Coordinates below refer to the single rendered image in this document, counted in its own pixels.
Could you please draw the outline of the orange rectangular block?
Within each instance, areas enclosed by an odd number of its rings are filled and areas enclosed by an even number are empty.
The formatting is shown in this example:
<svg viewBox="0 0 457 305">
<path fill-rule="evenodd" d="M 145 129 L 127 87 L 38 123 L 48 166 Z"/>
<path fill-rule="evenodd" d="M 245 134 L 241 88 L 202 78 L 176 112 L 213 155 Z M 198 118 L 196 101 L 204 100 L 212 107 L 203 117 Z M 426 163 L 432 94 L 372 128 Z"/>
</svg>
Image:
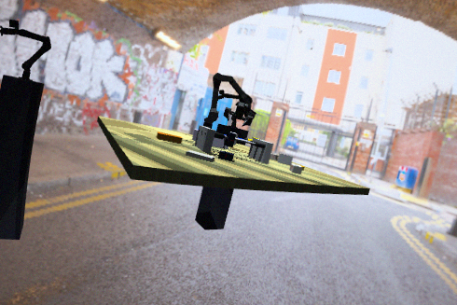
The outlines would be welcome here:
<svg viewBox="0 0 457 305">
<path fill-rule="evenodd" d="M 160 140 L 170 141 L 181 144 L 182 138 L 180 136 L 158 132 L 157 138 Z"/>
</svg>

